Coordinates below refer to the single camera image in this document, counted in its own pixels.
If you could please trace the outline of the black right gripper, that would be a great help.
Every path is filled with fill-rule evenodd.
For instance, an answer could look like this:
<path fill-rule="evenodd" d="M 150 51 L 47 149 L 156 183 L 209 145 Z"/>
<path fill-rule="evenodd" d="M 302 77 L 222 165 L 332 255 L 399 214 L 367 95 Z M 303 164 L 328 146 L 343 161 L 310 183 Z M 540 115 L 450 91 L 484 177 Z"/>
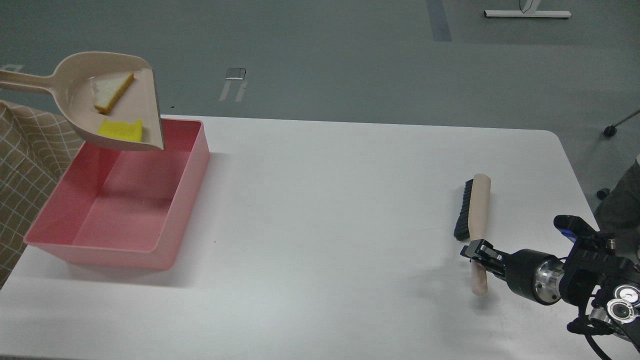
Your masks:
<path fill-rule="evenodd" d="M 564 276 L 563 261 L 554 255 L 532 249 L 509 254 L 495 249 L 486 239 L 464 244 L 460 255 L 476 262 L 511 292 L 540 305 L 555 305 L 562 299 L 560 282 Z"/>

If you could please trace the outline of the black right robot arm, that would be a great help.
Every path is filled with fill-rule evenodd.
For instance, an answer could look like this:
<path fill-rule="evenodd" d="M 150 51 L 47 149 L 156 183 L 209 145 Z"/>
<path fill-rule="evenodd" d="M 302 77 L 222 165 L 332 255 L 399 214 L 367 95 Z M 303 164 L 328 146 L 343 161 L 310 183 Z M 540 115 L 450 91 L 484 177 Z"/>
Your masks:
<path fill-rule="evenodd" d="M 517 296 L 544 306 L 564 301 L 576 306 L 576 319 L 566 326 L 583 335 L 602 360 L 608 355 L 595 337 L 615 335 L 639 348 L 639 267 L 616 255 L 613 234 L 594 230 L 581 217 L 557 215 L 554 227 L 573 246 L 569 255 L 532 249 L 509 254 L 483 239 L 479 221 L 459 215 L 454 237 L 466 240 L 461 255 L 471 264 L 505 281 Z"/>

